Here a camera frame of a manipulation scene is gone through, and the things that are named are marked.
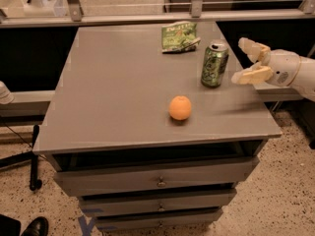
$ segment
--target drawer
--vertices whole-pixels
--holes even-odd
[[[170,210],[202,207],[222,207],[236,195],[234,189],[212,190],[211,186],[167,189],[160,192],[141,192],[134,195],[109,195],[103,199],[80,201],[87,216],[112,216],[119,214],[166,212]]]
[[[53,154],[61,170],[80,171],[140,166],[175,161],[237,158],[262,141],[242,141],[171,147],[134,147],[105,151]]]
[[[222,211],[213,209],[199,209],[161,214],[113,216],[98,218],[95,226],[103,232],[114,230],[130,230],[140,228],[164,227],[173,225],[187,225],[197,223],[210,223],[216,221]]]
[[[55,181],[68,196],[135,192],[244,181],[257,157],[59,172]]]

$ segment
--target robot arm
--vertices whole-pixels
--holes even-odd
[[[231,79],[233,83],[254,85],[266,82],[278,87],[291,87],[315,101],[315,60],[286,50],[271,50],[244,37],[239,39],[238,46],[250,61],[258,62],[236,72]]]
[[[26,16],[56,16],[63,17],[66,10],[62,0],[24,0]]]

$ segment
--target chair wheel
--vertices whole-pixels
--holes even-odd
[[[312,140],[312,142],[309,144],[309,147],[315,149],[315,139]]]
[[[41,186],[42,186],[42,181],[40,179],[37,179],[36,188],[39,190]]]

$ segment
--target terrazzo floor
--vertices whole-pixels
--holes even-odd
[[[308,146],[303,128],[287,110],[275,119],[283,135],[271,139],[259,154],[261,162],[247,181],[236,187],[238,194],[223,208],[221,218],[212,224],[172,226],[145,230],[112,232],[106,236],[313,236],[315,233],[315,154]],[[32,127],[13,127],[30,141]],[[18,138],[1,128],[0,157],[29,150]],[[29,189],[30,164],[0,171],[0,213],[18,219],[22,231],[38,216],[45,216],[51,236],[83,235],[79,224],[82,212],[76,198],[69,198],[53,181],[54,170],[41,159],[39,177],[43,186]],[[93,229],[91,235],[102,235]]]

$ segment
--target orange ball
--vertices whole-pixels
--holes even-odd
[[[168,107],[169,115],[178,121],[187,119],[191,114],[191,102],[186,96],[176,96]]]

